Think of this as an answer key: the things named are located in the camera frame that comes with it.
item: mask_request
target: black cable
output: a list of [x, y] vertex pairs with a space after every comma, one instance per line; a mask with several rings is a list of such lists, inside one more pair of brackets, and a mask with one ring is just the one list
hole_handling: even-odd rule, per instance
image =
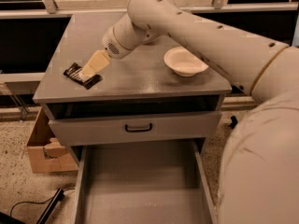
[[[74, 189], [75, 189], [75, 188], [64, 189], [64, 191], [74, 190]], [[16, 204], [14, 204], [14, 205], [11, 207], [11, 209], [10, 209], [10, 217], [12, 217], [12, 211], [13, 211], [13, 209], [14, 209], [17, 205], [19, 205], [19, 204], [24, 204], [24, 203], [29, 203], [29, 204], [45, 204], [45, 203], [48, 203], [49, 201], [51, 201], [51, 200], [54, 198], [54, 196], [52, 196], [51, 198], [47, 199], [47, 200], [44, 201], [44, 202], [30, 202], [30, 201], [24, 201], [24, 202], [16, 203]]]

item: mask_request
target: desk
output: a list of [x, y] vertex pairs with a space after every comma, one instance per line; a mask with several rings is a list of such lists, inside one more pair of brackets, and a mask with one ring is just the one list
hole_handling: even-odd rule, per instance
[[[101, 39], [104, 32], [122, 15], [119, 12], [74, 15], [34, 96], [35, 102], [42, 105], [49, 117], [54, 134], [75, 159], [78, 148], [85, 147], [78, 174], [77, 212], [73, 222], [96, 223], [102, 217], [103, 223], [120, 223], [120, 220], [123, 223], [166, 223], [181, 210], [178, 211], [178, 223], [184, 223], [187, 214], [183, 210], [186, 208], [188, 218], [195, 221], [189, 207], [193, 202], [188, 203], [193, 196], [189, 188], [199, 188], [196, 180], [200, 179], [200, 175], [193, 174], [197, 168], [191, 168], [197, 163], [191, 140], [196, 138], [203, 144], [215, 132], [221, 118], [221, 104], [231, 86], [210, 68], [194, 77], [174, 74], [164, 64], [164, 55], [179, 44], [166, 36], [159, 37], [150, 45], [138, 47], [120, 61], [112, 60], [100, 74], [104, 79], [89, 90], [66, 78], [63, 72], [72, 63], [83, 65], [96, 50], [103, 48]], [[121, 157], [128, 155], [131, 157], [129, 160], [120, 161]], [[145, 159], [135, 160], [134, 157], [140, 155], [145, 155]], [[188, 162], [184, 160], [190, 157], [192, 163], [186, 164]], [[103, 179], [98, 165], [104, 168], [104, 176], [109, 172], [116, 172], [116, 175], [110, 173], [107, 179]], [[131, 167], [132, 173], [123, 166]], [[185, 178], [190, 168], [192, 178]], [[157, 175], [169, 178], [159, 179]], [[121, 189], [123, 182], [119, 181], [126, 178], [130, 180], [124, 183], [131, 185], [124, 185], [126, 187]], [[104, 186], [96, 184], [92, 191], [90, 187], [99, 180]], [[99, 187], [107, 193], [123, 192], [124, 196], [121, 201], [113, 198], [100, 201], [95, 198], [101, 196], [101, 191], [96, 192]], [[173, 191], [160, 196], [165, 188]], [[126, 195], [131, 191], [134, 198], [125, 207]], [[166, 197], [173, 195], [187, 200], [186, 203], [175, 203], [177, 198], [167, 200]], [[155, 216], [154, 205], [145, 206], [144, 201], [150, 197], [154, 199], [146, 203], [156, 203], [156, 206], [162, 207], [158, 213], [168, 213], [168, 217]], [[101, 202], [105, 202], [107, 208], [94, 209], [97, 205], [101, 206]], [[82, 214], [84, 208], [79, 206], [83, 203], [86, 203], [84, 208], [90, 209]]]

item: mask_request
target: speckled floor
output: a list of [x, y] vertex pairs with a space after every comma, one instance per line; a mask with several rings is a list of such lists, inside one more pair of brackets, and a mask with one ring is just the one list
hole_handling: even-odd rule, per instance
[[[232, 131], [229, 127], [230, 117], [234, 115], [241, 120], [254, 106], [248, 97], [226, 98], [219, 128], [202, 154], [214, 202], [217, 201], [221, 154]], [[27, 120], [20, 122], [21, 114], [17, 108], [0, 109], [0, 212], [8, 215], [15, 203], [43, 202], [54, 195], [57, 189], [73, 188], [76, 184], [77, 172], [32, 174], [24, 148], [35, 123], [38, 107], [30, 110]], [[56, 206], [48, 223], [67, 223], [72, 212], [73, 198], [73, 190], [66, 192], [64, 200]], [[45, 207], [45, 204], [21, 204], [15, 207], [13, 216], [25, 223], [36, 223]]]

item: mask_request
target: gray tabletop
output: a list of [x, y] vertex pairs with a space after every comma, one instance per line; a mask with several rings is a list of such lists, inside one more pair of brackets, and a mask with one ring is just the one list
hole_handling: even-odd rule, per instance
[[122, 60], [112, 60], [101, 71], [101, 82], [86, 90], [63, 75], [72, 63], [84, 65], [99, 49], [102, 36], [123, 13], [73, 15], [34, 100], [39, 104], [225, 94], [229, 82], [208, 68], [194, 77], [180, 77], [164, 63], [165, 53], [179, 44], [164, 35], [153, 44], [138, 47]]

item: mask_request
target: drawer front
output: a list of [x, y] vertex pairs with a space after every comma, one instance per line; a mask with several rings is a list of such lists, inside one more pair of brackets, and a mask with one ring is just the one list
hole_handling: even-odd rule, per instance
[[186, 139], [211, 136], [221, 112], [196, 112], [114, 118], [51, 120], [61, 144], [85, 146], [135, 141]]

